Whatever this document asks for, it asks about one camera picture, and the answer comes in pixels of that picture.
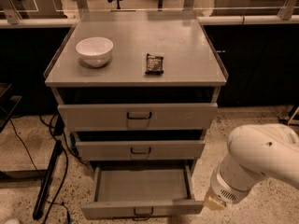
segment drawer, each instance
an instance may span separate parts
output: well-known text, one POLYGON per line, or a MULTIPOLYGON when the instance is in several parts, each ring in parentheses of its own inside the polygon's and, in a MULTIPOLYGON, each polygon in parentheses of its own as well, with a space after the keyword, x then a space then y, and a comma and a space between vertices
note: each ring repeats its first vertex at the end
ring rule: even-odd
POLYGON ((208 129, 217 104, 59 105, 70 132, 208 129))
POLYGON ((85 161, 193 160, 204 149, 202 131, 122 131, 77 133, 85 161))
POLYGON ((81 206, 87 219, 199 214, 185 161, 101 162, 92 201, 81 206))

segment drawer cabinet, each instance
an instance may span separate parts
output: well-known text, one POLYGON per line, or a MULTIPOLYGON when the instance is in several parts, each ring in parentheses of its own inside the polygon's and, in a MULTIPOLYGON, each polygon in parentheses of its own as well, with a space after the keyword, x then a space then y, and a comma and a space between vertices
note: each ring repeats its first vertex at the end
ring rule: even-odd
POLYGON ((50 69, 65 128, 94 169, 86 218, 201 212, 192 173, 226 76, 193 12, 86 13, 50 69), (109 65, 78 59, 76 44, 91 36, 113 42, 109 65), (161 76, 145 75, 148 53, 164 56, 161 76))

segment bowl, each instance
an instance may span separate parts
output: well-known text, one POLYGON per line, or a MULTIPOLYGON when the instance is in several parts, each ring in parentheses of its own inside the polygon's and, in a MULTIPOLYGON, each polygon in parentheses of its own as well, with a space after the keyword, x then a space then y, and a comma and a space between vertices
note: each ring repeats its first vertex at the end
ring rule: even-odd
POLYGON ((93 67, 106 64, 112 57, 112 49, 113 42, 104 37, 90 37, 76 45, 79 58, 93 67))

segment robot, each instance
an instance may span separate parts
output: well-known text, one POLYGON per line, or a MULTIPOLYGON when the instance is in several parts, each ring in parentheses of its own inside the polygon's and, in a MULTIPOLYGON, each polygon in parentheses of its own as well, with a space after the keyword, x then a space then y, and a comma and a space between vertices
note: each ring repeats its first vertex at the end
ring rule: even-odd
POLYGON ((228 136, 229 153, 215 168, 205 206, 240 203, 268 176, 299 189, 299 137, 282 124, 244 125, 228 136))

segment speckled floor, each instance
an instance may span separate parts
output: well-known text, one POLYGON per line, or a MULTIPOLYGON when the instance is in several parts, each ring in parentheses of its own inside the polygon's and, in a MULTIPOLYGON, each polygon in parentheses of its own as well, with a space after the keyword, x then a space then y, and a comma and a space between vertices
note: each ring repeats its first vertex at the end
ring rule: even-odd
MULTIPOLYGON (((243 124, 277 123, 278 118, 291 110, 288 105, 270 107, 219 108, 212 126, 206 135, 206 147, 203 156, 197 162, 192 176, 196 200, 203 200, 209 187, 209 178, 213 169, 227 153, 226 138, 235 127, 243 124)), ((50 122, 51 116, 42 119, 50 122)), ((39 117, 28 116, 12 120, 19 136, 28 147, 38 169, 47 167, 54 147, 49 128, 42 124, 39 117)), ((0 133, 0 170, 34 169, 28 155, 11 123, 0 133)), ((68 154, 69 168, 66 180, 56 203, 64 202, 68 208, 72 223, 135 223, 131 219, 87 220, 80 206, 91 199, 93 187, 93 169, 83 165, 68 154)), ((65 169, 65 155, 60 155, 50 187, 48 201, 51 201, 65 169)), ((32 214, 40 189, 39 182, 25 182, 18 185, 0 185, 0 223, 10 217, 17 217, 21 223, 42 223, 44 217, 34 221, 32 214)), ((50 204, 46 203, 44 213, 50 204)), ((204 207, 199 215, 151 218, 144 223, 165 224, 210 224, 210 223, 298 223, 299 191, 281 181, 268 178, 257 184, 243 202, 228 205, 224 211, 212 212, 204 207)), ((66 222, 66 211, 55 204, 49 214, 47 223, 63 224, 66 222)))

